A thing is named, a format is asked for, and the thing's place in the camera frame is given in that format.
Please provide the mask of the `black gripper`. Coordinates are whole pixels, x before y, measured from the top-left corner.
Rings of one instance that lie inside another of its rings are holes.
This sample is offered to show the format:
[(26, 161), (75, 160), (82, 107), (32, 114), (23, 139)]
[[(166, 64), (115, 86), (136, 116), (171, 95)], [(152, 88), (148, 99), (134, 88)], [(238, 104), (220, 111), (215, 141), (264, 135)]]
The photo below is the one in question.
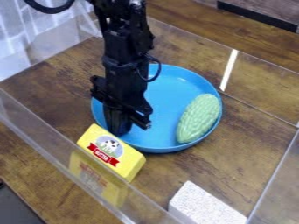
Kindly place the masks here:
[(148, 130), (152, 127), (150, 115), (154, 113), (146, 99), (148, 58), (142, 56), (122, 63), (104, 56), (102, 62), (106, 77), (94, 75), (90, 80), (94, 85), (91, 95), (103, 103), (107, 130), (118, 137), (131, 130), (132, 123)]

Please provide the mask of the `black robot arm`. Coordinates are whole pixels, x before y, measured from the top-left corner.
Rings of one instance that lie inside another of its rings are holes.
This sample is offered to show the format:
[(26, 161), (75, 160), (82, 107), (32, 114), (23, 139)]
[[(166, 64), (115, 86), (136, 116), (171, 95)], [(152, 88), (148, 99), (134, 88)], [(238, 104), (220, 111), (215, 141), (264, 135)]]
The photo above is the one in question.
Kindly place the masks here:
[(92, 76), (91, 96), (103, 103), (107, 130), (124, 135), (138, 125), (151, 127), (154, 109), (146, 100), (155, 48), (146, 17), (146, 0), (90, 0), (104, 39), (106, 75)]

